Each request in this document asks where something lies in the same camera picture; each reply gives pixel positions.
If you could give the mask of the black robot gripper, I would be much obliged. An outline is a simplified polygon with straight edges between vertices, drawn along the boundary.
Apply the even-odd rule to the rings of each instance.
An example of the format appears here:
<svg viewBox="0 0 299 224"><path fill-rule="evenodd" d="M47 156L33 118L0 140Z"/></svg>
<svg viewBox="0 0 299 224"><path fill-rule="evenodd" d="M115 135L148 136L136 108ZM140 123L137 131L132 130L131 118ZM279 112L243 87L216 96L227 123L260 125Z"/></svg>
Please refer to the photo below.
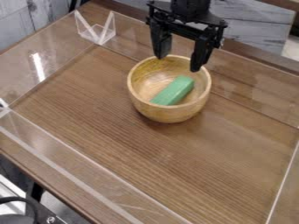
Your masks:
<svg viewBox="0 0 299 224"><path fill-rule="evenodd" d="M220 47L223 32L228 27L225 20L209 11L211 0L171 0L169 3L149 0L147 5L149 7L147 24L151 28L153 55L159 60L168 55L172 49L172 32L177 32L188 39L192 38L192 34L201 33L201 30L191 29L189 23L207 25L216 31L213 40L212 36L205 34L195 40L191 71L197 72L209 59L213 47Z"/></svg>

